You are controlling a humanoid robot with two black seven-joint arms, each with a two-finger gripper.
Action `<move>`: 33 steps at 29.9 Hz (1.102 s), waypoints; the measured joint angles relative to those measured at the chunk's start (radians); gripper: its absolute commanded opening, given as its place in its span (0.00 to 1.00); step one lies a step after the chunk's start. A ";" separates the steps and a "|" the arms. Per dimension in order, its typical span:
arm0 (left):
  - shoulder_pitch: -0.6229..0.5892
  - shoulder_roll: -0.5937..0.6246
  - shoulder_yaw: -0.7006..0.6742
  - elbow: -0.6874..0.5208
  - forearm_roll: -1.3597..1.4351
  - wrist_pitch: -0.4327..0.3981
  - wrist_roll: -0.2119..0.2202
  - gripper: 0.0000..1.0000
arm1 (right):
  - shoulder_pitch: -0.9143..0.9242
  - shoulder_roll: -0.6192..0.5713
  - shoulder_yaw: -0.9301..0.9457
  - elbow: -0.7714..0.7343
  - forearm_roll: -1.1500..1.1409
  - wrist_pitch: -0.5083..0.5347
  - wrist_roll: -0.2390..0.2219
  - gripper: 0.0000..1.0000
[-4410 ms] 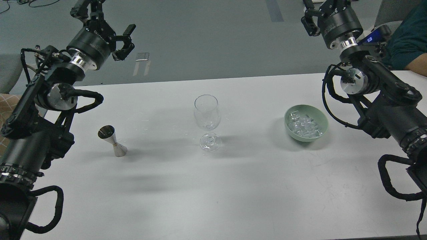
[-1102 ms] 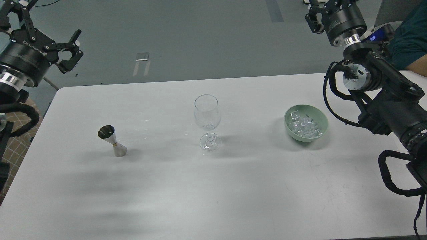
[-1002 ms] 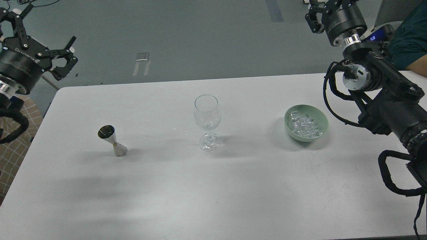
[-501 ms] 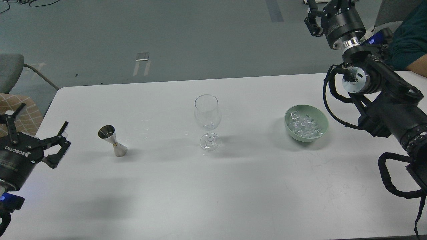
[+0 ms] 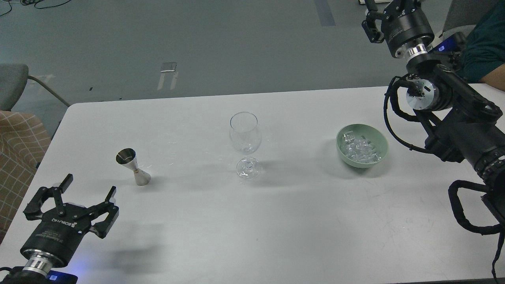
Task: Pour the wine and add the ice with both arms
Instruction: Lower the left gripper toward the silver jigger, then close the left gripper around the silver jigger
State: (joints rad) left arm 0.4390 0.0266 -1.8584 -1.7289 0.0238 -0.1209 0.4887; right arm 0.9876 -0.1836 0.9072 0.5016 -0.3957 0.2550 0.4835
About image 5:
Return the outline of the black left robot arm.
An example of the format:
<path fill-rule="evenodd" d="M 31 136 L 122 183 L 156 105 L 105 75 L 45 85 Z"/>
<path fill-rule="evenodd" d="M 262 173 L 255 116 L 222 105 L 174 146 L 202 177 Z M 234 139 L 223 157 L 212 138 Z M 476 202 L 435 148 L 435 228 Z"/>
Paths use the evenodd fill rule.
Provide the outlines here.
<path fill-rule="evenodd" d="M 111 187 L 104 201 L 86 208 L 63 202 L 62 195 L 72 182 L 69 173 L 58 186 L 40 187 L 27 203 L 26 219 L 40 223 L 20 248 L 27 263 L 7 268 L 3 284 L 52 284 L 52 269 L 69 264 L 86 234 L 107 236 L 119 216 L 116 187 Z"/>

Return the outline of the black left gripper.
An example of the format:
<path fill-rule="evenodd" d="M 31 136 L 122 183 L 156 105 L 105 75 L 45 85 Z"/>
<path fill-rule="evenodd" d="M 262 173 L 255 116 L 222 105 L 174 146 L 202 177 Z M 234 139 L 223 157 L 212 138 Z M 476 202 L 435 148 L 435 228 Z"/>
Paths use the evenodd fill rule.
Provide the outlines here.
<path fill-rule="evenodd" d="M 85 208 L 63 203 L 62 194 L 73 182 L 69 173 L 56 187 L 40 187 L 27 203 L 23 213 L 27 220 L 40 220 L 20 249 L 27 263 L 20 271 L 21 277 L 46 277 L 52 268 L 69 264 L 87 233 L 103 239 L 119 216 L 115 205 L 116 186 L 112 186 L 105 200 Z M 43 204 L 53 198 L 56 208 L 42 212 Z"/>

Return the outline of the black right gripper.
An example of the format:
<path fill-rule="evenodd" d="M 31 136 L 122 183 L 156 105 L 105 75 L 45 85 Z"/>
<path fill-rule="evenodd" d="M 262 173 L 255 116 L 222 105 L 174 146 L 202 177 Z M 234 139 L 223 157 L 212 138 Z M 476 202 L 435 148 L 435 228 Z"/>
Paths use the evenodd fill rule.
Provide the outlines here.
<path fill-rule="evenodd" d="M 401 58 L 405 53 L 404 45 L 424 43 L 429 45 L 434 40 L 434 32 L 421 9 L 420 0 L 394 0 L 378 11 L 375 0 L 364 0 L 367 7 L 366 18 L 361 22 L 370 43 L 382 43 L 384 40 L 394 58 Z M 383 21 L 381 31 L 376 20 Z"/>

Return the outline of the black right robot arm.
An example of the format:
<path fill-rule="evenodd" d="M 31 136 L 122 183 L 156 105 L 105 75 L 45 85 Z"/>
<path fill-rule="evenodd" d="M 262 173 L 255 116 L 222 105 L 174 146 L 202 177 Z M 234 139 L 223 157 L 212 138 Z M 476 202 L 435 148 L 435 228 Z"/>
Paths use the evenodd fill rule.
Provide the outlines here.
<path fill-rule="evenodd" d="M 456 180 L 449 186 L 448 196 L 462 228 L 499 235 L 492 262 L 495 265 L 504 245 L 504 133 L 496 127 L 503 112 L 456 74 L 464 36 L 453 35 L 434 44 L 437 37 L 420 0 L 393 0 L 383 11 L 374 0 L 366 0 L 365 5 L 366 18 L 361 26 L 369 41 L 386 42 L 394 58 L 407 61 L 406 75 L 393 77 L 385 93 L 383 116 L 387 129 L 409 150 L 431 153 L 442 161 L 467 160 L 472 165 L 483 184 Z M 388 106 L 400 118 L 422 124 L 428 135 L 423 148 L 395 134 Z M 482 201 L 498 224 L 471 224 L 458 197 L 459 189 L 482 192 Z"/>

